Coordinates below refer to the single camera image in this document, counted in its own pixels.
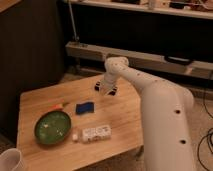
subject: black cable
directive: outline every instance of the black cable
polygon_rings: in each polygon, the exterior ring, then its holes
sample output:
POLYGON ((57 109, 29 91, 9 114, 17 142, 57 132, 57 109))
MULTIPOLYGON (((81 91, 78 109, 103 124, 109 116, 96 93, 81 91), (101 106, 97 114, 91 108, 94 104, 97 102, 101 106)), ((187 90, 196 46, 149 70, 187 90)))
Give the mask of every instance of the black cable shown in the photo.
POLYGON ((204 108, 205 108, 206 113, 207 113, 211 118, 213 118, 213 114, 211 114, 211 113, 209 112, 209 110, 208 110, 208 108, 207 108, 207 106, 206 106, 206 90, 208 89, 208 86, 209 86, 209 83, 210 83, 210 81, 211 81, 211 79, 212 79, 212 76, 213 76, 213 71, 211 71, 210 74, 209 74, 209 79, 208 79, 208 81, 207 81, 207 84, 206 84, 206 86, 205 86, 205 88, 204 88, 204 92, 203 92, 203 106, 204 106, 204 108))
POLYGON ((211 151, 211 154, 213 155, 213 141, 212 141, 212 137, 213 137, 213 128, 209 129, 207 135, 203 136, 198 144, 198 147, 197 147, 197 158, 198 158, 198 161, 199 163, 201 164, 201 166, 206 170, 206 171, 211 171, 210 169, 207 168, 207 166, 203 163, 203 161, 201 160, 200 158, 200 146, 202 144, 202 142, 206 139, 207 140, 207 144, 208 144, 208 147, 211 151))
MULTIPOLYGON (((205 111, 206 113, 211 117, 213 118, 213 114, 211 114, 206 106, 206 90, 208 89, 208 86, 209 86, 209 83, 212 79, 212 76, 213 76, 213 71, 210 72, 209 74, 209 79, 207 81, 207 84, 204 88, 204 92, 203 92, 203 106, 205 108, 205 111)), ((206 171, 211 171, 210 169, 208 169, 205 164, 203 163, 203 161, 201 160, 200 158, 200 146, 202 144, 202 142, 206 139, 207 141, 207 145, 208 145, 208 148, 211 152, 211 155, 213 155, 213 128, 209 129, 207 134, 205 136, 203 136, 198 144, 198 147, 197 147, 197 158, 198 158, 198 161, 199 163, 201 164, 201 166, 206 170, 206 171)))

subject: metal bar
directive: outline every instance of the metal bar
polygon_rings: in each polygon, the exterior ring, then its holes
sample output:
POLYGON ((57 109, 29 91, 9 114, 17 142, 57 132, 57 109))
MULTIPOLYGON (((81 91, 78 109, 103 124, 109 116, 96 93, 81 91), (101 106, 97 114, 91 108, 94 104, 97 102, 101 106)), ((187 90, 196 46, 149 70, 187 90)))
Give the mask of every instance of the metal bar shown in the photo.
POLYGON ((67 54, 70 56, 98 61, 104 61, 103 54, 107 57, 126 56, 134 60, 140 60, 143 64, 142 66, 147 69, 154 69, 159 71, 169 70, 170 73, 191 75, 198 78, 207 78, 209 72, 213 68, 213 63, 209 62, 193 61, 188 66, 182 66, 178 64, 168 63, 164 60, 163 55, 155 55, 124 49, 82 44, 80 42, 78 44, 76 44, 75 42, 69 42, 66 45, 66 50, 67 54))
POLYGON ((69 11, 70 11, 70 18, 71 18, 71 22, 72 22, 74 40, 75 40, 75 42, 78 42, 79 37, 77 35, 76 26, 75 26, 75 19, 74 19, 74 14, 73 14, 73 10, 72 10, 72 1, 68 1, 68 4, 69 4, 69 11))

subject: table leg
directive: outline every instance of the table leg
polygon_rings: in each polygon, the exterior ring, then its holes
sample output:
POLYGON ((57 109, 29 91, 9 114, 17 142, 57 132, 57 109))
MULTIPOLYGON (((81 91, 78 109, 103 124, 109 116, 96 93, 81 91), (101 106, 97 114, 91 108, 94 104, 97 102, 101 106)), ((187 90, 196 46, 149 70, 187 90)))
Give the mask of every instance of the table leg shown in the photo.
POLYGON ((144 146, 142 145, 142 146, 140 147, 140 149, 138 150, 138 152, 136 153, 136 155, 135 155, 136 160, 139 160, 139 159, 140 159, 140 157, 141 157, 141 155, 143 154, 143 152, 144 152, 144 146))

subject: floor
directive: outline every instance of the floor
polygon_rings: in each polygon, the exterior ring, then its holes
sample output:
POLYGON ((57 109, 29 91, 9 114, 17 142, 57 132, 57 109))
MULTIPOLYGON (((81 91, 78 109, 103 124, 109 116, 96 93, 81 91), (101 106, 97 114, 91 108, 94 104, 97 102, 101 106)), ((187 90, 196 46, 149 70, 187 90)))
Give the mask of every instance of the floor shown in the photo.
MULTIPOLYGON (((76 79, 82 79, 85 74, 74 75, 70 72, 66 73, 61 80, 62 82, 73 81, 76 79)), ((208 111, 213 114, 213 101, 206 100, 206 106, 208 111)), ((190 135, 192 139, 193 152, 197 164, 197 171, 204 171, 197 159, 197 147, 203 136, 207 131, 213 127, 213 118, 211 118, 203 105, 201 98, 195 98, 195 105, 191 113, 187 114, 190 135)), ((13 147, 14 145, 5 137, 0 135, 0 153, 4 150, 13 147)), ((79 171, 145 171, 144 155, 136 160, 136 153, 139 149, 134 149, 129 152, 114 156, 104 161, 95 163, 91 166, 79 169, 79 171)), ((200 147, 200 158, 205 166, 213 171, 213 157, 207 146, 206 141, 203 141, 200 147)))

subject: blue sponge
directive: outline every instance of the blue sponge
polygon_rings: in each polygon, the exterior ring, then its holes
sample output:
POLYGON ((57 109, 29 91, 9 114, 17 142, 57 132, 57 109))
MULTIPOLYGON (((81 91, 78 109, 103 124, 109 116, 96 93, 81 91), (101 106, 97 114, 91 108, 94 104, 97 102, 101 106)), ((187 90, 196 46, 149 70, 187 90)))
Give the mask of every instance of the blue sponge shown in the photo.
POLYGON ((87 112, 94 112, 94 103, 86 102, 83 104, 76 104, 76 114, 81 115, 87 112))

